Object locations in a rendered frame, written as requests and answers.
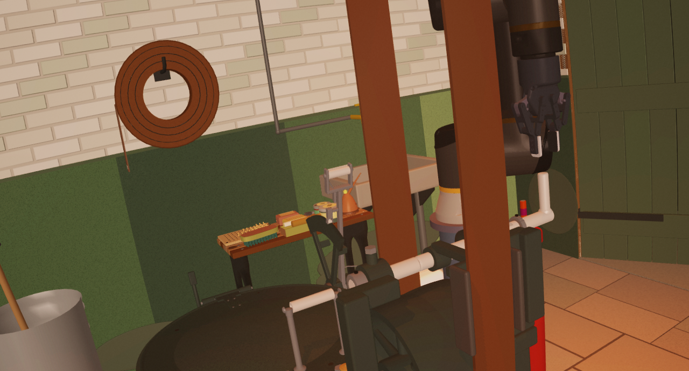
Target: wooden post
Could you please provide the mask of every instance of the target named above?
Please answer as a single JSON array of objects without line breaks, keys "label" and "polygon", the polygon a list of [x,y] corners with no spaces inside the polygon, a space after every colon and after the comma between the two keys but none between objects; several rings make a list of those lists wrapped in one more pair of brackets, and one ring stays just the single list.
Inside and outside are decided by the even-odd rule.
[{"label": "wooden post", "polygon": [[24,315],[22,314],[22,310],[19,309],[19,304],[15,299],[15,294],[12,293],[10,283],[7,282],[7,277],[5,276],[5,272],[2,270],[2,266],[0,266],[0,286],[2,286],[5,297],[7,297],[7,302],[10,303],[10,308],[12,308],[12,313],[15,314],[15,319],[17,319],[17,324],[19,324],[19,327],[22,330],[29,329],[29,326],[26,324],[26,320],[24,319]]},{"label": "wooden post", "polygon": [[[377,247],[393,264],[417,251],[390,9],[388,0],[346,3]],[[419,275],[399,281],[402,293],[419,286]]]},{"label": "wooden post", "polygon": [[441,0],[476,336],[474,369],[515,369],[500,89],[490,0]]}]

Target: terracotta tile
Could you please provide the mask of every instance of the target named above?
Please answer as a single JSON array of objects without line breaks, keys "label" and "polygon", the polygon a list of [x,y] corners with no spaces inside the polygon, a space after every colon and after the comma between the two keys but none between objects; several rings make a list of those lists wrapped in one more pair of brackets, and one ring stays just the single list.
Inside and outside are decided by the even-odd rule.
[{"label": "terracotta tile", "polygon": [[589,288],[594,288],[595,290],[601,290],[627,275],[625,272],[574,258],[558,263],[545,270],[545,272],[588,286]]},{"label": "terracotta tile", "polygon": [[551,268],[562,261],[566,261],[571,258],[571,256],[566,256],[561,253],[556,253],[555,251],[550,251],[543,249],[543,270]]},{"label": "terracotta tile", "polygon": [[689,292],[639,276],[627,275],[598,293],[670,319],[689,317]]},{"label": "terracotta tile", "polygon": [[576,368],[581,371],[687,371],[689,359],[625,335]]},{"label": "terracotta tile", "polygon": [[682,321],[681,323],[675,325],[674,327],[676,327],[677,329],[682,330],[684,332],[689,332],[689,318],[687,318],[686,320]]},{"label": "terracotta tile", "polygon": [[676,320],[597,293],[568,307],[567,311],[645,342],[658,339],[677,325]]},{"label": "terracotta tile", "polygon": [[689,265],[677,265],[676,263],[659,262],[618,261],[600,258],[586,258],[586,260],[636,276],[648,278],[652,281],[665,283],[666,285],[671,285],[675,288],[689,290]]},{"label": "terracotta tile", "polygon": [[546,340],[586,357],[622,334],[546,303]]},{"label": "terracotta tile", "polygon": [[546,369],[548,371],[565,371],[579,361],[581,357],[546,341]]},{"label": "terracotta tile", "polygon": [[689,358],[689,332],[679,329],[671,329],[653,342],[656,346],[667,349],[667,351]]},{"label": "terracotta tile", "polygon": [[559,276],[543,273],[545,300],[562,309],[570,307],[584,298],[596,293],[595,289],[567,281]]}]

